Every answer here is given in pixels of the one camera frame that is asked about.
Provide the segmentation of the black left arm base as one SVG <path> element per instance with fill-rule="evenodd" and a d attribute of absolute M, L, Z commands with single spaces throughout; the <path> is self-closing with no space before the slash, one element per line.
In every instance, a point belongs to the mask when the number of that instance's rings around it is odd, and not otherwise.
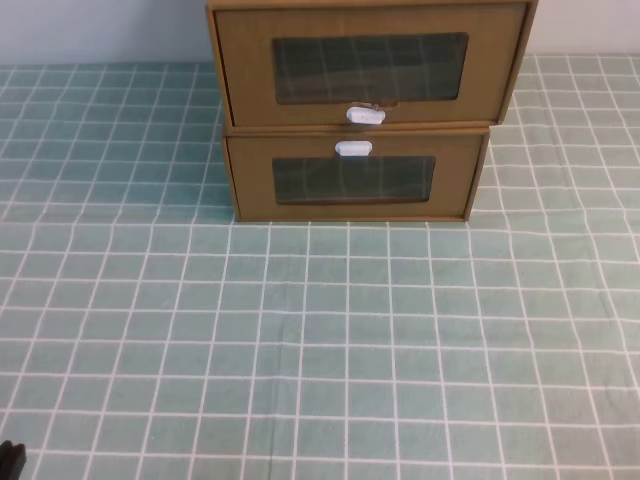
<path fill-rule="evenodd" d="M 26 464 L 24 444 L 5 440 L 0 445 L 0 480 L 18 480 Z"/>

